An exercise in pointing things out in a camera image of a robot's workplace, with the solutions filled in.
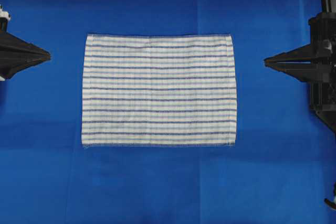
cloth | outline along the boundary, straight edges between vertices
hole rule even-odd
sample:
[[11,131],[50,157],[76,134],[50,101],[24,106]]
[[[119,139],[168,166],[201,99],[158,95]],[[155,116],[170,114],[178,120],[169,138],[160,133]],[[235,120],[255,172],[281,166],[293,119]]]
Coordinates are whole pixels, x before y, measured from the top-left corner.
[[233,144],[237,94],[230,35],[89,34],[82,144]]

white towel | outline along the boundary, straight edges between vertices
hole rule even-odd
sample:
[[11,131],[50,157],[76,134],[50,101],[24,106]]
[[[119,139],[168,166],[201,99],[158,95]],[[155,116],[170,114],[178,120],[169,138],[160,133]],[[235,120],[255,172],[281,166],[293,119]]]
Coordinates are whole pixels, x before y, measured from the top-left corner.
[[230,35],[88,35],[84,146],[234,144],[236,124]]

blue stripe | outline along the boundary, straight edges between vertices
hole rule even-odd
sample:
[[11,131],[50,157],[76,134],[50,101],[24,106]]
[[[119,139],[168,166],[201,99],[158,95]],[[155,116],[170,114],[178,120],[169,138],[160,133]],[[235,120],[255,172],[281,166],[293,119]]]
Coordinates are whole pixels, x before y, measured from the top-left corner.
[[[219,125],[216,125],[216,126],[200,126],[200,127],[189,127],[189,126],[186,126],[186,127],[148,127],[148,126],[138,126],[138,127],[131,127],[131,126],[126,126],[124,127],[125,129],[127,130],[151,130],[151,131],[155,131],[155,130],[181,130],[181,131],[185,131],[185,130],[202,130],[202,129],[218,129],[218,128],[221,128],[221,129],[229,129],[231,128],[232,126],[230,125],[223,125],[223,126],[219,126]],[[109,126],[108,127],[109,129],[122,129],[123,127],[118,125],[118,126]],[[85,126],[83,125],[82,127],[83,130],[104,130],[106,129],[105,126],[101,126],[101,127],[95,127],[95,126]]]
[[226,40],[225,38],[221,39],[194,39],[194,40],[150,40],[150,41],[140,41],[140,40],[113,40],[113,39],[97,39],[93,38],[90,40],[90,42],[107,42],[107,43],[123,43],[123,44],[159,44],[159,43],[165,43],[165,44],[189,44],[189,43],[219,43],[223,42],[223,40]]
[[212,121],[82,121],[82,123],[153,123],[153,124],[182,124],[182,123],[237,123],[236,120],[212,120]]
[[207,64],[207,63],[223,63],[230,62],[233,63],[235,60],[232,58],[229,61],[225,59],[221,60],[194,60],[194,61],[164,61],[164,62],[153,62],[151,59],[148,61],[114,61],[114,60],[86,60],[89,63],[109,63],[109,64],[160,64],[160,65],[180,65],[180,64],[189,64],[193,65],[196,63]]
[[157,74],[159,76],[169,76],[171,74],[177,75],[177,74],[183,74],[183,75],[188,75],[188,74],[213,74],[213,73],[221,73],[221,74],[230,74],[230,73],[235,73],[235,70],[231,71],[201,71],[201,72],[188,72],[188,71],[183,71],[183,72],[110,72],[110,71],[84,71],[84,74],[87,73],[108,73],[108,74],[135,74],[135,75],[141,75],[141,74]]
[[106,56],[106,55],[93,55],[93,54],[85,54],[85,58],[139,58],[139,59],[192,59],[192,58],[234,58],[233,55],[194,55],[194,56]]
[[191,67],[119,67],[119,66],[86,66],[84,68],[113,68],[113,69],[192,69],[192,68],[234,68],[234,65],[220,66],[191,66]]
[[111,45],[102,45],[102,44],[88,44],[86,45],[87,48],[92,47],[102,47],[102,48],[132,48],[132,49],[145,49],[145,48],[171,48],[171,49],[178,49],[178,48],[214,48],[214,47],[224,47],[227,44],[216,44],[216,45],[188,45],[188,46],[143,46],[143,47],[132,47],[132,46],[111,46]]
[[200,142],[205,142],[205,141],[225,141],[225,140],[234,140],[236,139],[235,136],[226,136],[226,137],[201,137],[201,138],[192,138],[192,139],[185,139],[185,138],[178,138],[178,139],[166,139],[166,138],[129,138],[129,137],[94,137],[94,138],[83,138],[83,141],[168,141],[168,142],[190,142],[190,141],[200,141]]
[[225,84],[235,84],[236,80],[231,81],[212,81],[212,82],[167,82],[167,83],[135,83],[135,82],[103,82],[103,81],[83,81],[83,84],[98,84],[98,85],[114,85],[114,86],[195,86],[195,85],[225,85]]
[[84,148],[91,147],[163,147],[163,148],[189,148],[189,147],[219,147],[234,145],[232,142],[228,143],[199,143],[199,144],[155,144],[155,143],[83,143]]
[[91,36],[93,38],[99,37],[109,37],[109,38],[138,38],[138,39],[183,39],[183,38],[213,38],[213,37],[228,37],[230,38],[230,34],[187,34],[187,35],[159,35],[159,36],[147,36],[147,35],[112,35],[112,34],[96,34],[89,33],[88,37]]
[[150,101],[150,102],[192,102],[192,101],[223,101],[227,100],[227,98],[195,98],[195,99],[143,99],[143,98],[83,98],[83,101]]
[[188,133],[157,133],[157,132],[82,132],[82,135],[157,135],[157,136],[193,136],[236,134],[235,131],[188,132]]
[[123,114],[123,115],[111,115],[111,114],[83,114],[82,118],[145,118],[145,119],[194,119],[194,118],[227,118],[230,116],[236,116],[236,113],[220,114],[220,115],[133,115],[133,114]]
[[236,103],[214,103],[214,104],[163,104],[163,105],[154,105],[154,104],[83,104],[83,107],[122,107],[122,106],[127,106],[127,107],[150,107],[150,108],[170,108],[170,107],[215,107],[215,106],[234,106],[236,107]]
[[[213,53],[213,52],[225,52],[227,53],[228,51],[233,52],[233,48],[226,48],[226,49],[221,49],[221,50],[189,50],[189,51],[179,51],[179,52],[174,52],[174,51],[166,51],[166,52],[162,52],[162,51],[148,51],[148,52],[137,52],[137,53],[141,53],[141,54],[158,54],[158,55],[167,55],[167,54],[207,54],[207,53]],[[107,52],[109,54],[133,54],[136,51],[114,51],[114,50],[102,50],[102,49],[85,49],[85,52]]]
[[83,87],[83,89],[98,89],[98,90],[152,90],[152,91],[177,91],[177,90],[228,90],[236,89],[236,87],[215,87],[215,88],[177,88],[177,89],[148,89],[148,88],[103,88],[103,87]]
[[189,113],[189,112],[219,112],[219,111],[237,111],[235,109],[220,110],[83,110],[83,112],[154,112],[154,113]]
[[[197,97],[197,96],[216,96],[216,95],[229,95],[230,93],[168,93],[168,94],[156,94],[156,93],[92,93],[92,92],[83,92],[84,95],[145,95],[145,96],[154,96],[154,97],[184,97],[184,96],[190,96],[190,97]],[[228,98],[228,100],[237,100],[236,98]]]
[[197,77],[106,77],[83,76],[84,79],[109,79],[109,80],[193,80],[193,79],[229,79],[235,76],[197,76]]

dish towel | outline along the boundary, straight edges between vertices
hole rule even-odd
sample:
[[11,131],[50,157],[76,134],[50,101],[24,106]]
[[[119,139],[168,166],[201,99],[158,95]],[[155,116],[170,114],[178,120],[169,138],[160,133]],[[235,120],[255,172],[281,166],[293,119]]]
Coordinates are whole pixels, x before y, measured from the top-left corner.
[[89,34],[82,144],[234,144],[237,93],[230,35]]

blue surface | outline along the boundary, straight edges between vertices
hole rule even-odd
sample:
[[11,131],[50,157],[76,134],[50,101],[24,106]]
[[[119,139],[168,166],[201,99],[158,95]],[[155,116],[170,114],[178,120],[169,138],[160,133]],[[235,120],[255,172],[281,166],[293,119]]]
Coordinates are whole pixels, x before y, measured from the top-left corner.
[[[309,42],[320,0],[0,0],[52,61],[0,83],[0,223],[334,223],[334,135],[263,59]],[[83,149],[86,34],[231,33],[233,147]]]

